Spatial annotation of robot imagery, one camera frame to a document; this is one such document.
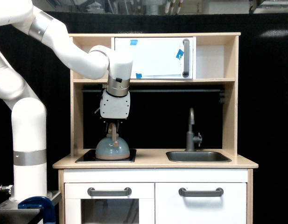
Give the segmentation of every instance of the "sink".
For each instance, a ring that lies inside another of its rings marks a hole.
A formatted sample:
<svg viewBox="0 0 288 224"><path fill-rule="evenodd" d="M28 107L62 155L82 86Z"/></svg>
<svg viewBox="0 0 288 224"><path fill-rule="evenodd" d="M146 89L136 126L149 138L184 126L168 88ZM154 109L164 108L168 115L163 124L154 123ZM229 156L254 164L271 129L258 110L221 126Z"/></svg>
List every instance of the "sink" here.
<svg viewBox="0 0 288 224"><path fill-rule="evenodd" d="M173 162L231 162L231 159L218 152L167 152Z"/></svg>

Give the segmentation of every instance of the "wooden shelf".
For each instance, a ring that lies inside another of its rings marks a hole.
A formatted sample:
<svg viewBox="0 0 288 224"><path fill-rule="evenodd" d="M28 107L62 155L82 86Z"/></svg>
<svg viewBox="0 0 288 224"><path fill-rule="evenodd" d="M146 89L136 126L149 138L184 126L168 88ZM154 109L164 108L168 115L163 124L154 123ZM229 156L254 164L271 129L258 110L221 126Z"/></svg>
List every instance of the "wooden shelf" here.
<svg viewBox="0 0 288 224"><path fill-rule="evenodd" d="M131 79L130 85L212 85L234 83L235 78L207 78L207 79ZM73 83L80 85L106 84L107 79L74 79Z"/></svg>

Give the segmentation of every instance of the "teal kettle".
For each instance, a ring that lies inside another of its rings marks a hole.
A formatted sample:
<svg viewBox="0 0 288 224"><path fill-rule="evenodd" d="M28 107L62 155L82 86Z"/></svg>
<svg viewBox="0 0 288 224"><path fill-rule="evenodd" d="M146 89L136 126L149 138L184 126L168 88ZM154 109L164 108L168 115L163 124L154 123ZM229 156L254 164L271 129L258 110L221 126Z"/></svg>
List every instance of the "teal kettle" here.
<svg viewBox="0 0 288 224"><path fill-rule="evenodd" d="M128 144L116 133L114 123L110 123L108 134L98 143L95 155L100 160L122 160L130 156Z"/></svg>

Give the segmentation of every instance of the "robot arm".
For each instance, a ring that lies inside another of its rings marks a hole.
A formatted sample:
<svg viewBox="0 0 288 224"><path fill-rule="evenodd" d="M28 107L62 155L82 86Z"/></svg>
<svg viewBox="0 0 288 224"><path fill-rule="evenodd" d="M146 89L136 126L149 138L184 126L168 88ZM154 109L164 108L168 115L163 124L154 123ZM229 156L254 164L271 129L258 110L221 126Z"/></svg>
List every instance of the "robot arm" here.
<svg viewBox="0 0 288 224"><path fill-rule="evenodd" d="M34 7L31 0L0 0L0 26L7 24L50 47L67 67L86 78L100 79L109 68L100 114L114 119L128 116L130 56L103 46L85 53L70 40L62 22ZM46 109L1 52L0 98L12 110L15 199L46 196Z"/></svg>
<svg viewBox="0 0 288 224"><path fill-rule="evenodd" d="M57 19L32 5L30 0L8 0L0 3L0 10L12 5L7 18L0 11L0 25L12 24L23 33L50 47L58 58L71 70L88 79L100 79L109 68L108 88L104 92L100 113L104 118L127 118L130 97L128 92L132 58L104 46L96 46L90 53L82 51L69 38L66 26ZM25 80L12 69L0 53L0 98L13 108L26 97L39 99Z"/></svg>

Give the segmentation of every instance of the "black stove burner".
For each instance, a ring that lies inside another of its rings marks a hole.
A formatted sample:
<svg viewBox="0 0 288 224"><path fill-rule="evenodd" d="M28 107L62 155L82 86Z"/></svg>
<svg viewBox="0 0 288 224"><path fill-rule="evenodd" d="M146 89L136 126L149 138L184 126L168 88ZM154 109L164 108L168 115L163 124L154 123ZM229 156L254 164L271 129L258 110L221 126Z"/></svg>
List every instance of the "black stove burner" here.
<svg viewBox="0 0 288 224"><path fill-rule="evenodd" d="M89 150L85 155L76 160L76 163L93 163L93 162L134 162L136 149L130 149L130 156L122 160L100 160L95 156L96 149Z"/></svg>

